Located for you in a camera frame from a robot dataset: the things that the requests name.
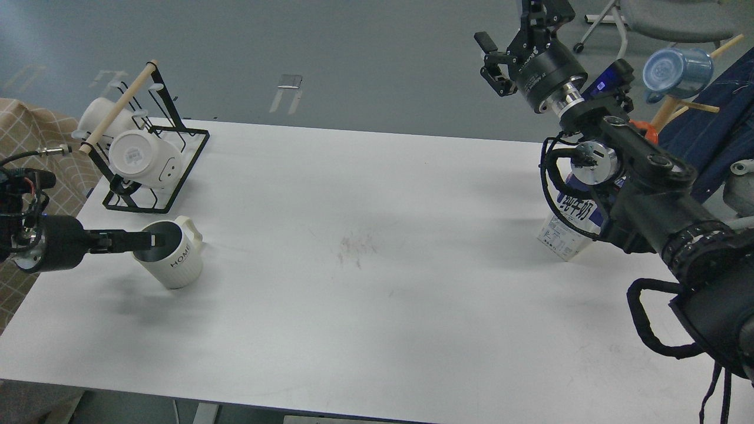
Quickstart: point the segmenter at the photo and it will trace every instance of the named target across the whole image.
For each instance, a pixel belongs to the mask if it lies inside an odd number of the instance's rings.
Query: checkered cloth
[[[62,143],[76,150],[79,143],[70,137],[76,126],[77,121],[69,116],[18,100],[0,98],[0,157]],[[84,205],[87,193],[101,177],[91,160],[83,155],[32,156],[6,167],[33,167],[55,173],[57,184],[45,190],[50,196],[46,210],[49,214],[75,216]],[[11,261],[0,264],[0,333],[36,278],[37,275],[21,272]]]

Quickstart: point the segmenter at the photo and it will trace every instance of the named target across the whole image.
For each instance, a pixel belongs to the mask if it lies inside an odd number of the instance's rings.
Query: black tube
[[[683,346],[666,346],[657,338],[657,336],[654,335],[649,323],[649,317],[647,317],[647,312],[644,310],[642,301],[639,298],[642,294],[642,290],[655,290],[663,293],[680,294],[683,291],[683,286],[668,281],[654,280],[652,278],[640,278],[634,281],[633,284],[631,284],[631,287],[628,288],[628,291],[626,292],[628,308],[631,311],[633,325],[636,327],[636,332],[639,334],[639,338],[642,342],[656,353],[676,359],[690,358],[703,353],[704,350],[696,343]]]

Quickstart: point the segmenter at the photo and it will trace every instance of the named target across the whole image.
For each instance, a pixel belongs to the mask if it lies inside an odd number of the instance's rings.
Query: white table
[[[0,378],[422,422],[697,419],[712,360],[651,352],[626,305],[633,279],[670,278],[659,258],[564,263],[535,239],[538,144],[190,123],[212,137],[167,217],[204,233],[200,279],[165,290],[128,253],[47,273]],[[85,228],[163,218],[104,194]],[[643,298],[666,344],[689,341]],[[733,393],[749,422],[754,392]]]

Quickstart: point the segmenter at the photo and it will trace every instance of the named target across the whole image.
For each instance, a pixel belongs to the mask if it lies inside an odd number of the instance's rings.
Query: blue plastic cup
[[[700,48],[664,48],[652,54],[642,78],[645,100],[656,103],[663,96],[688,99],[699,94],[712,80],[712,57]]]

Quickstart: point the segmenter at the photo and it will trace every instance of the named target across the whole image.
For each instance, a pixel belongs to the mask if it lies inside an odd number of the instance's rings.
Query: white cup
[[[110,145],[108,159],[116,174],[155,189],[175,186],[183,171],[178,148],[142,130],[117,136]]]
[[[177,289],[199,278],[203,267],[200,255],[203,243],[201,233],[191,218],[182,215],[175,221],[156,221],[142,231],[164,238],[163,246],[132,253],[133,258],[162,285]]]
[[[98,97],[94,99],[94,101],[89,104],[86,110],[84,110],[84,114],[78,121],[78,127],[76,128],[76,130],[93,133],[97,128],[97,125],[99,125],[100,122],[102,122],[102,120],[105,118],[105,116],[110,113],[113,106],[115,106],[115,102],[112,102],[105,97]],[[118,116],[115,117],[115,120],[112,122],[112,124],[107,127],[103,135],[110,138],[116,138],[120,133],[124,131],[138,130],[143,126],[143,124],[137,125],[136,122],[134,122],[133,112],[122,109],[120,113],[118,113]]]

